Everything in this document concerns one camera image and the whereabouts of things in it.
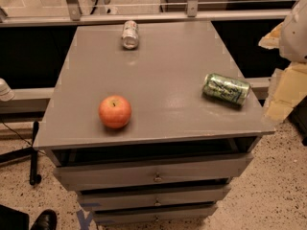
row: beige object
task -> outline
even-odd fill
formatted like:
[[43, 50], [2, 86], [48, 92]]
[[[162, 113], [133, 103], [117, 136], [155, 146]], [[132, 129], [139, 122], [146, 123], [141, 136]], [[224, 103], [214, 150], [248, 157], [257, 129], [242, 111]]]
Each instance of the beige object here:
[[292, 62], [282, 73], [265, 115], [275, 121], [284, 121], [307, 96], [306, 82], [307, 64]]
[[276, 68], [274, 70], [274, 73], [272, 74], [271, 78], [269, 79], [270, 85], [269, 85], [269, 89], [268, 89], [268, 97], [267, 97], [267, 99], [264, 103], [264, 112], [266, 112], [268, 107], [269, 107], [269, 104], [272, 100], [272, 96], [276, 91], [277, 85], [280, 81], [280, 78], [281, 78], [283, 72], [284, 72], [283, 70]]
[[279, 37], [282, 23], [277, 25], [270, 33], [266, 34], [259, 41], [259, 46], [265, 49], [279, 49]]

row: shoe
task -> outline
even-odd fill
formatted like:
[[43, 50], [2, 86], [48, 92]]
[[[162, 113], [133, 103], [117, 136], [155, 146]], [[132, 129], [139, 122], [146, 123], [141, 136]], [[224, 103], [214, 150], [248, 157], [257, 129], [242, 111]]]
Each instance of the shoe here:
[[43, 211], [36, 219], [31, 230], [56, 230], [57, 214], [53, 210]]

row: soda can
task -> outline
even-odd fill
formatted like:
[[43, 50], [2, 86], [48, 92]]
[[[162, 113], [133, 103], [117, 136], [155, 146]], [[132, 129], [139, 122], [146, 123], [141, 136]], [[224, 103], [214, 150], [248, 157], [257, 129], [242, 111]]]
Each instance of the soda can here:
[[126, 21], [122, 34], [123, 46], [126, 49], [134, 49], [138, 45], [138, 25], [133, 20]]
[[237, 105], [244, 105], [250, 90], [246, 81], [235, 80], [219, 74], [208, 74], [204, 79], [203, 93]]

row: gray table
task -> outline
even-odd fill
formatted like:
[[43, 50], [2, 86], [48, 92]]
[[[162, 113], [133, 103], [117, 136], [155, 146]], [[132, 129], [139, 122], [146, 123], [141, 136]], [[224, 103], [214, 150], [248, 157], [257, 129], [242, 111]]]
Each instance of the gray table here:
[[[140, 45], [121, 45], [122, 26], [79, 27], [46, 110], [41, 150], [235, 137], [273, 132], [251, 92], [242, 109], [202, 96], [208, 73], [242, 79], [210, 22], [139, 25]], [[126, 128], [105, 128], [98, 106], [130, 101]]]
[[[243, 79], [210, 22], [140, 24], [133, 51], [122, 29], [78, 28], [34, 147], [97, 223], [209, 216], [274, 128], [252, 92], [240, 109], [202, 95], [208, 73]], [[120, 130], [98, 116], [113, 94], [132, 106]]]

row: terrazzo floor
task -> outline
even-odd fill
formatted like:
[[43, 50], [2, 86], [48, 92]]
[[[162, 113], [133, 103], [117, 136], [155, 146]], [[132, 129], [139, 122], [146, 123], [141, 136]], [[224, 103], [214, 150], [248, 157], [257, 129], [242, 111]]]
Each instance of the terrazzo floor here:
[[[19, 130], [31, 133], [31, 124]], [[3, 125], [0, 152], [19, 150], [29, 145]], [[88, 229], [105, 230], [305, 230], [307, 229], [307, 148], [301, 144], [295, 126], [285, 121], [274, 135], [265, 136], [252, 151], [254, 159], [243, 174], [230, 182], [231, 190], [218, 210], [209, 218], [162, 220], [155, 223], [129, 224], [103, 228], [91, 221]], [[77, 214], [88, 219], [75, 193], [67, 192], [53, 177], [54, 165], [39, 155], [38, 171], [42, 182], [29, 184], [30, 159], [0, 165], [0, 204], [29, 214], [31, 224], [47, 208], [58, 213], [57, 230], [81, 227]]]

